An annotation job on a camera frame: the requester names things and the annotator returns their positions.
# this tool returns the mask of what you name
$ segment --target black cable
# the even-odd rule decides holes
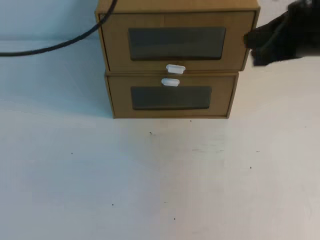
[[[51,52],[57,49],[61,49],[67,46],[70,46],[72,44],[75,44],[85,38],[87,38],[88,36],[90,36],[91,34],[93,34],[95,31],[97,31],[110,17],[110,15],[113,13],[116,5],[117,5],[118,0],[112,0],[111,6],[109,8],[109,10],[107,11],[107,13],[104,15],[104,17],[93,27],[91,28],[89,31],[81,34],[80,36],[77,36],[74,39],[59,43],[57,45],[54,46],[50,46],[50,47],[45,47],[45,48],[40,48],[40,49],[36,49],[36,50],[30,50],[30,51],[17,51],[17,52],[0,52],[0,57],[22,57],[22,56],[30,56],[30,55],[37,55],[37,54],[43,54],[46,52]]]

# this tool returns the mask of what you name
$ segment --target stacked drawers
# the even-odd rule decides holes
[[[258,14],[256,0],[118,0],[99,31],[113,116],[228,118]]]

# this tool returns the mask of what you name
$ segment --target drawer front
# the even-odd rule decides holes
[[[164,86],[159,76],[108,76],[116,118],[226,118],[237,76],[176,76]]]
[[[102,26],[110,72],[239,71],[254,11],[114,14]]]

